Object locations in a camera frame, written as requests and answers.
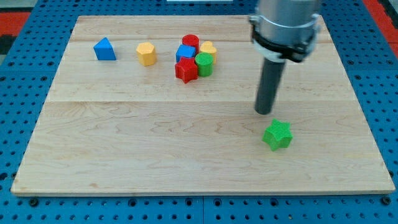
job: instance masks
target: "blue cube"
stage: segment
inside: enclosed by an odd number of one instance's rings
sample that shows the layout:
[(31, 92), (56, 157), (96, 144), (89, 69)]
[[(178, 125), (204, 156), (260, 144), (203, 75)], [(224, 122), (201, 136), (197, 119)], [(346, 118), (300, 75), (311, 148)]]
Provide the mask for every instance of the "blue cube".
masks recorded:
[(106, 37), (94, 46), (94, 51), (98, 60), (116, 60), (112, 45)]
[(175, 54), (175, 60), (177, 63), (180, 61), (181, 57), (192, 58), (195, 57), (196, 49), (195, 47), (187, 46), (187, 45), (180, 45)]

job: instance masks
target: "red surface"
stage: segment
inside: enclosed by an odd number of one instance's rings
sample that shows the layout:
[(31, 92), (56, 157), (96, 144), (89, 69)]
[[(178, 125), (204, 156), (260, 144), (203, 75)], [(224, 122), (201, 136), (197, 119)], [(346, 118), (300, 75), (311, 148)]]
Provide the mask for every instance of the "red surface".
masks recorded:
[(184, 83), (198, 79), (198, 67), (194, 58), (181, 57), (174, 67), (175, 77), (182, 79)]
[(30, 12), (0, 12), (0, 35), (18, 36)]
[(182, 44), (194, 47), (196, 49), (195, 55), (199, 54), (199, 38), (196, 35), (185, 35), (184, 37), (182, 37)]
[(398, 30), (392, 24), (391, 18), (386, 14), (384, 7), (377, 0), (363, 0), (374, 21), (390, 44), (392, 51), (398, 57)]

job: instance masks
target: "yellow block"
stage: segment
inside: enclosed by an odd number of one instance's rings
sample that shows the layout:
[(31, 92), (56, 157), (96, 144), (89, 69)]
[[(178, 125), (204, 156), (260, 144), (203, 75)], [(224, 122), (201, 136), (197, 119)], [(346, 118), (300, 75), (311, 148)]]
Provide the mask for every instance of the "yellow block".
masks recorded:
[(149, 66), (156, 63), (155, 46), (150, 42), (144, 42), (138, 45), (137, 49), (138, 61), (143, 66)]
[(213, 64), (217, 62), (217, 48), (213, 47), (212, 41), (205, 41), (200, 46), (200, 52), (211, 54), (213, 56)]

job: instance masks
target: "toy block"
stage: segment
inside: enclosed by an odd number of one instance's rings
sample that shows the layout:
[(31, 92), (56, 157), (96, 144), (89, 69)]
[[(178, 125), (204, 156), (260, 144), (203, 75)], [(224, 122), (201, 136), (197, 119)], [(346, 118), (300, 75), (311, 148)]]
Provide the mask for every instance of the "toy block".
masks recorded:
[(156, 49), (150, 42), (140, 43), (136, 49), (138, 61), (143, 66), (153, 65), (157, 61)]
[(175, 54), (175, 60), (177, 63), (180, 61), (181, 57), (191, 58), (195, 57), (195, 48), (187, 45), (180, 45)]
[(199, 54), (199, 37), (193, 34), (188, 34), (182, 37), (182, 44), (195, 48), (195, 54)]
[(213, 56), (213, 64), (217, 63), (217, 48), (213, 46), (212, 41), (205, 41), (200, 46), (200, 52), (209, 53)]
[(94, 46), (94, 51), (98, 60), (116, 60), (112, 45), (106, 37)]
[(287, 148), (293, 139), (290, 132), (290, 123), (282, 123), (277, 119), (272, 120), (272, 124), (266, 129), (262, 140), (271, 147), (272, 151), (278, 148)]
[(184, 83), (198, 79), (198, 67), (194, 58), (181, 57), (175, 64), (175, 77), (182, 79)]
[(207, 77), (213, 73), (213, 56), (209, 53), (199, 53), (195, 57), (195, 62), (198, 65), (198, 75), (200, 77)]

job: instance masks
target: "green star-shaped block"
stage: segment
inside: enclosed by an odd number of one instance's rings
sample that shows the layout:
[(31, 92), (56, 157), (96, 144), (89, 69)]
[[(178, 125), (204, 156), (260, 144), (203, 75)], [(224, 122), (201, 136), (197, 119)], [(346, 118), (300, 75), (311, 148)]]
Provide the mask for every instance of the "green star-shaped block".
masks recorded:
[(262, 137), (262, 140), (268, 143), (272, 151), (280, 147), (287, 148), (292, 139), (290, 123), (283, 123), (277, 119), (272, 120), (272, 124), (266, 129)]

